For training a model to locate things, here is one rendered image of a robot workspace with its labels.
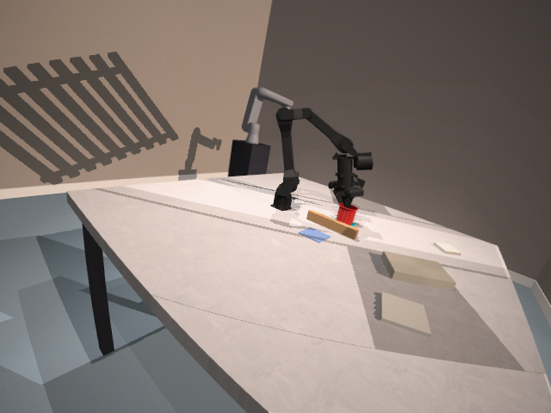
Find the brown wooden bar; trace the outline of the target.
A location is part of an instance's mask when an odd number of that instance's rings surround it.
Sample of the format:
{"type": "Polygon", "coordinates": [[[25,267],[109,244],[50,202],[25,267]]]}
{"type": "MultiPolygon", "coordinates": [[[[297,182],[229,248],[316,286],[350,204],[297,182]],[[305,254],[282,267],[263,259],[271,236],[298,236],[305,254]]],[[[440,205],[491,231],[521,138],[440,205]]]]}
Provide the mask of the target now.
{"type": "Polygon", "coordinates": [[[329,230],[332,230],[341,235],[345,235],[351,239],[356,239],[359,229],[356,229],[350,225],[346,225],[340,221],[329,218],[328,216],[315,212],[314,210],[308,210],[306,219],[311,220],[312,222],[322,225],[329,230]]]}

